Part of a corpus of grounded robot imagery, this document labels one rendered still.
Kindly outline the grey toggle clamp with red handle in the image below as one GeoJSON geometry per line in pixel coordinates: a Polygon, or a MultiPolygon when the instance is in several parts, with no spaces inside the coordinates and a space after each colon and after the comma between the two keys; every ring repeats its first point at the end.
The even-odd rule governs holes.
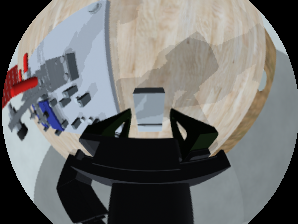
{"type": "MultiPolygon", "coordinates": [[[[21,72],[21,69],[19,70],[19,79],[20,79],[20,81],[22,81],[22,72],[21,72]]],[[[23,92],[23,97],[22,97],[22,99],[21,99],[21,102],[23,102],[23,101],[25,100],[25,95],[26,95],[26,93],[27,93],[27,90],[23,92]]],[[[26,100],[25,100],[25,101],[26,101],[26,100]]],[[[34,119],[34,120],[35,120],[35,119],[36,119],[36,118],[35,118],[35,115],[37,115],[36,111],[34,111],[34,113],[33,113],[30,107],[29,107],[29,111],[30,111],[30,113],[31,113],[30,120],[31,120],[31,119],[34,119]]]]}

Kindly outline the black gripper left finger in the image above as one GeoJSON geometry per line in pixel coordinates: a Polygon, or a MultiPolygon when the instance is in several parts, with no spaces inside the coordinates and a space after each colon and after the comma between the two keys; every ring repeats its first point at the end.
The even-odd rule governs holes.
{"type": "Polygon", "coordinates": [[[123,124],[122,131],[119,137],[128,138],[130,125],[131,125],[131,108],[124,110],[123,112],[92,124],[84,130],[83,133],[100,134],[102,136],[115,137],[115,131],[123,124]]]}

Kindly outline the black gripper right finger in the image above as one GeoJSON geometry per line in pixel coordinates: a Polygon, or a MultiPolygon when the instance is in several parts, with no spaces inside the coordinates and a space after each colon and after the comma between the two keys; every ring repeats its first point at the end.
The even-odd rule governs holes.
{"type": "Polygon", "coordinates": [[[178,140],[182,161],[193,150],[209,148],[219,134],[215,127],[184,115],[173,108],[170,110],[170,123],[173,138],[178,140]],[[177,122],[187,133],[185,140],[177,122]]]}

